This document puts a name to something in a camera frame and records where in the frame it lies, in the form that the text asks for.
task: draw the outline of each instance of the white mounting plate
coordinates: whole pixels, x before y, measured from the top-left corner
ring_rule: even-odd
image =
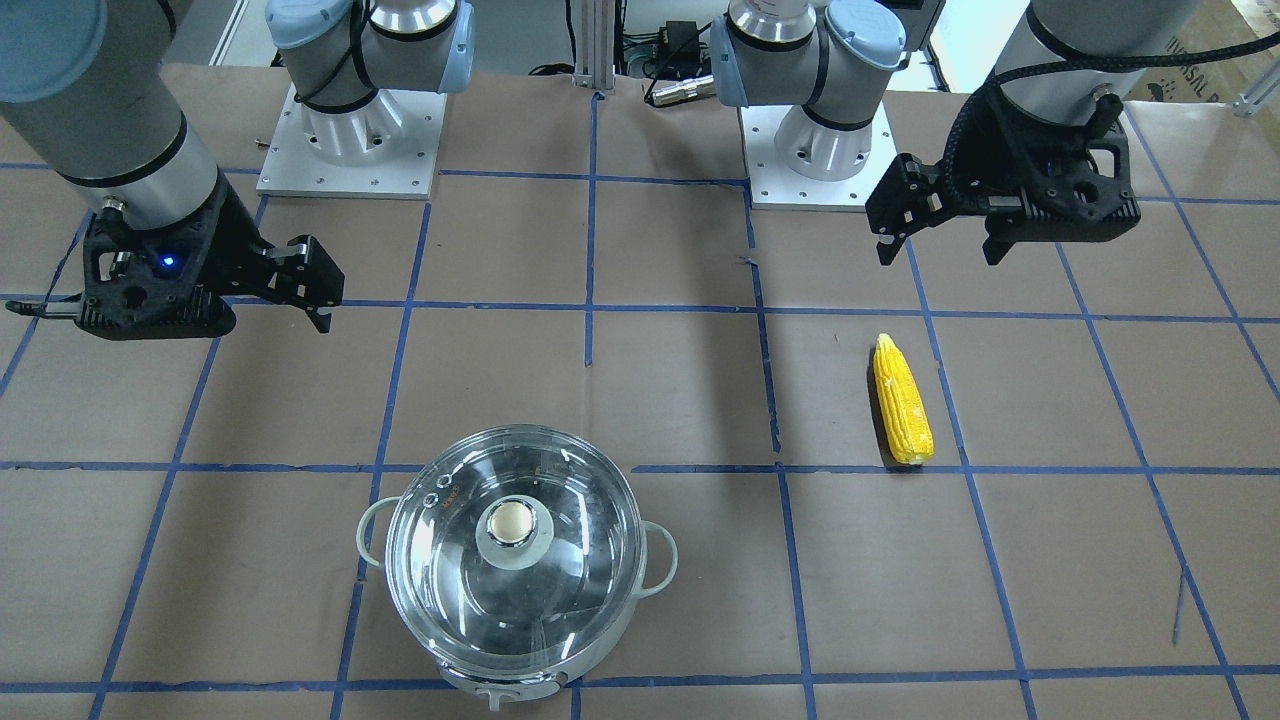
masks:
[[[751,205],[772,210],[865,213],[867,197],[897,155],[884,105],[872,119],[872,151],[861,172],[846,181],[815,181],[792,170],[773,147],[773,135],[790,105],[742,108],[742,147],[751,176]]]
[[[404,110],[401,151],[376,165],[342,167],[325,161],[311,149],[302,129],[302,105],[293,101],[291,85],[257,178],[257,192],[288,197],[430,200],[447,96],[407,90],[384,92],[390,92]]]

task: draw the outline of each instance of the lid knob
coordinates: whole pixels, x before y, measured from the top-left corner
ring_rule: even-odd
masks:
[[[489,537],[506,547],[521,544],[534,534],[534,509],[521,500],[508,500],[489,515]]]

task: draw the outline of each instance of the cardboard box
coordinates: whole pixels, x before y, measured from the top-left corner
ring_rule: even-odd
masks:
[[[1240,42],[1280,31],[1280,0],[1203,0],[1187,26],[1169,41],[1166,53],[1184,55]],[[1231,104],[1280,58],[1280,49],[1210,64],[1151,68],[1129,92],[1128,100],[1157,102]],[[1280,154],[1280,97],[1272,97],[1253,122]]]

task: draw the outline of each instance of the glass lid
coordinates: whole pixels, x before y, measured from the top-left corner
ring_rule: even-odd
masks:
[[[575,657],[630,601],[640,516],[617,466],[573,436],[507,425],[460,441],[396,507],[387,574],[433,655],[489,678]]]

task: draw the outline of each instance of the metal connector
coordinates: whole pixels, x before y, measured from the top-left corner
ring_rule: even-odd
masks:
[[[678,105],[691,100],[713,97],[714,95],[716,81],[712,76],[695,77],[667,86],[662,90],[655,90],[653,92],[653,106],[667,108],[669,105]]]

